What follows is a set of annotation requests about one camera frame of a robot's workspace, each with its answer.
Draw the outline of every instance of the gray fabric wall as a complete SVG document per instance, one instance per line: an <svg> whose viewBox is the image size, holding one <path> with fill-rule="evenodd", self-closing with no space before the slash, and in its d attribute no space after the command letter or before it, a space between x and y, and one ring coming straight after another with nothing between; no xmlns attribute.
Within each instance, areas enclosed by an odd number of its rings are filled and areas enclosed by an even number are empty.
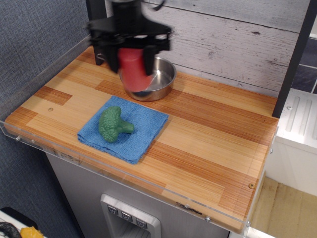
<svg viewBox="0 0 317 238"><path fill-rule="evenodd" d="M2 0L0 16L0 120L5 120L84 50L86 43L60 58L87 36L88 16L85 0ZM34 220L49 238L80 237L45 154L0 133L0 208L6 206Z"/></svg>

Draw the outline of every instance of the red object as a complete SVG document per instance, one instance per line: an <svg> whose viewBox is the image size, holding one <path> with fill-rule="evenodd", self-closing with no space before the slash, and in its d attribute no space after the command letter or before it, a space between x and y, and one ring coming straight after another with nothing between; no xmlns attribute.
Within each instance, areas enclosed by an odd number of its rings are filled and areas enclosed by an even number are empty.
<svg viewBox="0 0 317 238"><path fill-rule="evenodd" d="M130 92L141 92L149 87L153 77L145 73L142 49L121 48L118 58L125 89Z"/></svg>

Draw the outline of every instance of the dispenser button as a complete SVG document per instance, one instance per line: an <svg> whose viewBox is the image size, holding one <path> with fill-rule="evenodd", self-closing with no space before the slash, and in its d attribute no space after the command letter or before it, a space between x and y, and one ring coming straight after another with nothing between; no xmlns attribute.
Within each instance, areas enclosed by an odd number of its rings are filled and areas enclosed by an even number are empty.
<svg viewBox="0 0 317 238"><path fill-rule="evenodd" d="M118 210L114 207L109 206L109 205L108 205L108 211L114 215L118 215Z"/></svg>
<svg viewBox="0 0 317 238"><path fill-rule="evenodd" d="M137 219L137 225L138 225L139 227L141 227L141 228L144 228L144 229L147 229L147 228L148 228L147 223L144 222L144 221L141 221L141 220L139 220L139 219Z"/></svg>
<svg viewBox="0 0 317 238"><path fill-rule="evenodd" d="M125 212L121 212L122 213L122 218L129 221L129 222L132 222L132 217L131 215L125 213Z"/></svg>

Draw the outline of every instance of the metal bowl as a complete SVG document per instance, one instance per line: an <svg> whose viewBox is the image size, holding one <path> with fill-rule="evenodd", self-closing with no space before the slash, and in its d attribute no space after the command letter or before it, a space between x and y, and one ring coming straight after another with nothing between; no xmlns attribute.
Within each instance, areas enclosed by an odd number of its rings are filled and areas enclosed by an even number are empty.
<svg viewBox="0 0 317 238"><path fill-rule="evenodd" d="M146 90L141 92L130 92L125 89L126 93L131 98L144 102L156 101L169 94L176 77L175 66L166 59L155 57L152 75L152 82Z"/></svg>

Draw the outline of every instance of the wooden countertop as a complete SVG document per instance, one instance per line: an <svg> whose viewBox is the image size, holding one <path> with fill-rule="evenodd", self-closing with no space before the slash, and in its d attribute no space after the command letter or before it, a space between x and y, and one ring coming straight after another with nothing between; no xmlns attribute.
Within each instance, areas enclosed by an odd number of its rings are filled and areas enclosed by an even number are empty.
<svg viewBox="0 0 317 238"><path fill-rule="evenodd" d="M136 165L80 143L77 132L111 97L169 114ZM178 72L155 102L126 95L118 75L89 47L6 119L11 133L45 150L240 232L278 119L276 99Z"/></svg>

